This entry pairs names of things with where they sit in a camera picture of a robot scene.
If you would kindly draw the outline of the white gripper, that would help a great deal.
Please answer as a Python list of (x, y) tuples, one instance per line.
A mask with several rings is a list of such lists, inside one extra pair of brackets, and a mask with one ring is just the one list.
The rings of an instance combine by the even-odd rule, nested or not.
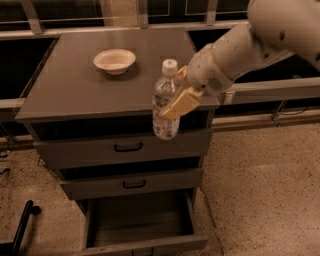
[(207, 44), (187, 66), (177, 71), (175, 82), (178, 86), (190, 87), (179, 90), (179, 95), (160, 111), (160, 116), (168, 120), (176, 120), (196, 109), (201, 102), (201, 91), (217, 96), (233, 84), (233, 80), (218, 65), (212, 44)]

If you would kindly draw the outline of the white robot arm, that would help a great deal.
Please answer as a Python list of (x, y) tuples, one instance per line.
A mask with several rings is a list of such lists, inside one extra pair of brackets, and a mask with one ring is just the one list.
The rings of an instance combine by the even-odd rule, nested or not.
[(248, 22), (198, 51), (178, 71), (180, 88), (160, 116), (175, 120), (239, 77), (296, 54), (320, 70), (320, 0), (250, 0)]

